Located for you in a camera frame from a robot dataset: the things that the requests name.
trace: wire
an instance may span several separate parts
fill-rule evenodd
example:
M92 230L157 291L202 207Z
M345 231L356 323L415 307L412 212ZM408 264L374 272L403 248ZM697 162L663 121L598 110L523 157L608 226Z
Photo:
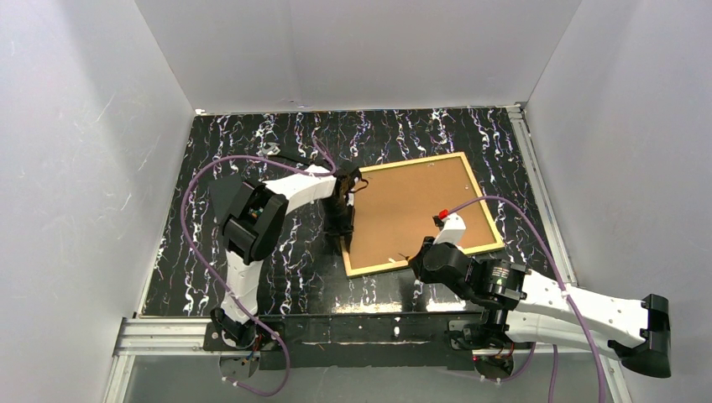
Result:
M514 379L519 378L522 374L524 374L524 371L526 371L527 368L529 368L529 364L531 364L531 359L534 358L534 350L537 348L537 344L533 343L531 345L531 350L529 350L529 354L526 355L526 360L524 361L524 364L519 367L516 372L504 379L500 379L500 382L510 382Z
M509 207L512 207L516 211L516 213L521 216L521 218L524 220L524 222L529 227L531 232L534 233L534 237L537 239L539 246L542 248L542 251L544 252L544 256L547 258L547 261L552 266L554 276L556 276L558 288L561 291L565 291L566 284L564 284L564 282L563 282L561 273L558 271L557 264L554 261L554 258L552 257L552 253L549 251L549 248L547 248L546 243L544 243L544 239L539 234L537 229L534 228L534 224L531 222L531 220L513 202L505 199L504 197L500 197L500 196L480 196L480 197L475 197L474 199L472 199L470 201L466 201L465 203L455 207L454 209L452 209L448 212L448 215L453 214L454 212L458 212L471 204L474 204L476 202L480 202L483 200L494 200L494 201L505 203ZM599 348L596 346L594 338L591 335L591 329L589 328L589 325L586 323L584 316L581 315L581 311L579 311L579 307L576 306L576 303L573 301L573 298L571 298L570 294L566 295L566 302L568 302L568 304L571 306L571 309L573 310L573 314L576 316L578 323L581 325L581 328L584 330L584 336L586 337L586 340L589 342L589 346L591 347L591 352L594 354L594 361L596 364L596 374L598 375L598 381L599 381L599 403L605 403L605 396L606 396L605 372L603 370L603 364L600 361Z
M556 373L558 372L558 348L554 344L554 368L552 369L552 380L549 382L549 403L554 403L554 385L556 385Z
M360 187L359 189L356 189L355 191L350 191L349 193L355 195L356 193L359 193L363 189L369 187L369 181L367 179L362 179L360 182L366 182L366 186Z
M505 356L505 357L511 357L511 355L514 353L514 343L511 344L510 346L510 352Z
M183 231L183 238L186 239L186 242L188 243L188 246L191 248L193 253L195 254L196 258L202 263L203 266L207 269L207 271L210 273L212 277L215 278L215 281L223 288L225 289L225 296L230 296L230 298L233 299L235 302L235 305L240 308L244 314L254 322L256 326L262 327L281 347L282 347L282 352L285 355L285 377L282 379L279 385L277 385L276 388L270 391L264 391L264 390L259 390L257 388L254 388L250 385L246 385L238 380L228 378L228 377L223 377L224 379L230 380L230 382L233 383L235 386L242 387L246 390L249 390L250 392L260 395L260 396L273 396L279 393L282 388L285 387L287 380L289 379L290 375L290 355L289 355L289 350L287 349L287 346L280 337L277 332L272 330L269 326L267 326L264 322L260 321L255 315L249 312L247 308L244 307L242 302L235 296L233 289L230 288L227 282L223 280L222 277L220 277L220 274L213 268L210 263L208 263L207 259L205 259L205 256L202 255L200 250L198 250L195 242L193 241L193 238L191 237L190 233L188 232L188 224L186 222L186 209L188 207L188 201L190 200L191 193L196 189L198 181L200 178L206 174L212 167L215 165L221 164L223 162L227 161L233 161L233 160L250 160L250 161L257 161L257 162L263 162L269 165L274 165L279 168L283 168L285 170L289 170L291 172L297 173L297 174L302 174L302 175L309 175L309 176L317 176L317 177L323 177L323 176L331 176L334 173L336 173L336 165L333 162L333 159L331 155L327 153L325 150L326 147L324 147L323 143L319 141L319 139L316 138L316 136L312 136L311 141L314 143L314 148L317 149L319 154L324 156L324 159L328 162L328 164L331 166L331 170L328 172L320 172L320 173L315 173L315 172L307 172L305 170L300 170L297 168L293 168L288 165L281 164L279 162L275 162L273 160L268 160L266 158L262 157L254 157L251 155L229 155L227 157L222 157L220 159L214 160L208 165L205 165L198 171L198 173L193 176L191 179L191 182L188 184L188 188L186 189L186 192L183 194L183 200L181 202L181 229Z

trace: black marble surface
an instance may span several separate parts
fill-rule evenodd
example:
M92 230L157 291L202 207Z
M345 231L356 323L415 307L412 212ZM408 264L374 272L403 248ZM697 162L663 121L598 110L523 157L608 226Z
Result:
M200 116L193 121L143 315L207 316L223 298L223 290L196 262L181 236L182 192L200 167L229 154L255 155L269 141L302 155L314 155L312 134L324 142L337 163L348 159L361 166L463 151L484 194L511 199L543 235L542 220L504 109ZM227 261L216 240L217 226L207 190L211 180L236 172L261 180L287 175L264 164L240 161L216 167L199 184L187 214L191 233L222 275ZM505 240L505 249L498 255L551 277L551 269L522 220L497 202L491 202L489 209ZM416 286L410 270L346 278L341 254L321 234L321 226L318 203L287 217L277 250L264 262L259 314L469 309L442 285Z

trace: white panel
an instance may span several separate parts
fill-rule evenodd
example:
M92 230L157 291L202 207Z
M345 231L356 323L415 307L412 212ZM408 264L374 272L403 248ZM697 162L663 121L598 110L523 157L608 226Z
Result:
M526 101L580 0L137 0L194 108Z
M527 106L580 284L670 299L673 377L634 401L709 401L710 2L585 0Z
M580 1L292 0L316 109L526 101Z
M0 5L0 390L97 402L192 111L131 1Z
M286 0L136 0L194 108L296 110Z

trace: purple cable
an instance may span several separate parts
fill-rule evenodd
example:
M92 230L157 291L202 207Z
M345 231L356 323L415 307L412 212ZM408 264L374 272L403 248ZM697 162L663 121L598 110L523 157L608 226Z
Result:
M314 143L314 147L317 149L319 154L323 155L324 159L332 167L330 171L322 172L322 173L307 172L305 170L299 170L297 168L294 168L294 167L291 167L288 165L284 165L284 164L280 164L279 162L275 162L272 160L267 160L266 158L262 158L262 157L253 157L251 155L229 155L227 157L222 157L218 160L214 160L210 164L205 165L202 169L200 169L198 171L198 173L195 176L193 176L193 179L191 179L191 183L188 185L186 192L183 194L183 200L181 202L181 228L183 230L183 238L186 239L186 241L188 242L188 246L193 250L193 253L196 254L197 259L200 260L200 262L205 266L205 268L210 273L210 275L215 278L217 283L220 284L220 286L223 289L225 289L225 294L229 295L230 298L232 298L233 301L235 301L235 304L238 306L238 308L240 308L240 310L242 312L244 312L245 315L247 315L247 317L249 317L257 326L262 327L267 333L269 333L270 336L274 340L276 340L277 343L279 343L280 346L282 347L282 351L285 354L285 364L286 364L285 377L282 380L282 382L274 390L265 392L263 390L253 388L252 386L246 385L246 384L239 382L237 380L233 380L232 378L230 379L231 381L233 381L233 383L236 386L240 386L242 388L245 388L246 390L249 390L250 392L252 392L256 395L265 396L265 397L276 395L277 393L279 393L280 390L282 390L282 388L285 387L287 380L289 379L289 374L290 374L290 363L291 362L290 362L289 350L287 350L287 346L286 346L284 340L282 340L282 338L280 337L280 335L278 335L274 330L270 329L269 326L264 324L264 322L260 321L255 315L251 314L247 310L247 308L244 307L242 302L240 302L240 300L234 295L233 290L230 288L228 283L226 283L225 280L223 280L223 278L220 277L220 274L217 272L217 270L215 270L210 265L210 263L208 263L208 261L205 259L205 257L201 254L200 250L198 250L196 244L193 242L193 239L191 238L190 233L188 233L188 225L186 223L186 208L188 207L188 199L190 198L190 194L196 188L200 178L203 175L205 175L205 173L208 172L208 170L210 170L215 165L218 165L218 164L221 164L221 163L227 162L227 161L251 160L251 161L264 162L266 164L274 165L279 168L284 168L285 170L290 170L294 173L302 174L302 175L310 175L310 176L331 176L331 175L333 175L336 172L336 164L334 164L332 157L326 152L326 150L322 147L323 144L319 140L317 140L316 137L313 137L312 141Z
M556 385L556 373L558 372L558 347L554 347L554 368L552 369L552 380L549 382L549 403L554 403L554 386Z
M566 284L564 284L563 279L561 278L561 273L558 271L558 267L556 262L554 261L554 258L552 257L552 253L549 252L549 248L547 248L547 245L544 243L544 239L542 239L542 236L539 235L539 232L537 231L536 228L534 228L534 224L531 223L531 220L526 217L524 212L513 202L505 199L504 197L500 196L480 196L480 197L475 197L474 199L470 201L466 201L465 203L455 207L454 209L450 210L448 215L458 212L462 210L463 208L474 204L476 202L480 202L483 200L495 200L498 202L503 202L509 207L512 207L517 214L521 216L521 218L526 222L526 225L531 229L531 232L534 233L534 237L537 239L537 242L539 243L539 246L542 248L542 251L544 252L544 256L547 258L549 264L552 266L554 275L556 276L556 281L558 284L558 288L561 291L566 290ZM591 352L594 354L594 361L596 364L596 374L598 375L599 379L599 403L605 403L605 395L606 395L606 390L605 390L605 373L603 370L603 364L600 362L600 357L599 357L599 348L596 346L596 343L594 341L593 336L591 335L591 329L589 328L589 325L586 323L584 316L581 315L581 311L579 311L579 307L576 306L576 303L573 302L573 299L571 298L570 295L566 295L566 302L571 306L571 309L573 310L573 314L576 316L576 319L578 320L578 323L581 325L581 328L584 330L584 336L586 337L586 340L589 342L589 346L591 347Z

